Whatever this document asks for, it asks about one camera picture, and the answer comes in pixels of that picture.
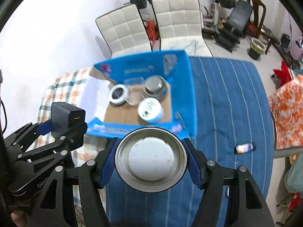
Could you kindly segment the person hand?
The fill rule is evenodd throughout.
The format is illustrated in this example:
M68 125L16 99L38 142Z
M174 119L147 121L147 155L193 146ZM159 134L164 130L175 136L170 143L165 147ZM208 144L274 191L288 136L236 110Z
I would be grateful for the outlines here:
M17 227L26 227L28 215L23 211L14 211L11 213L11 218Z

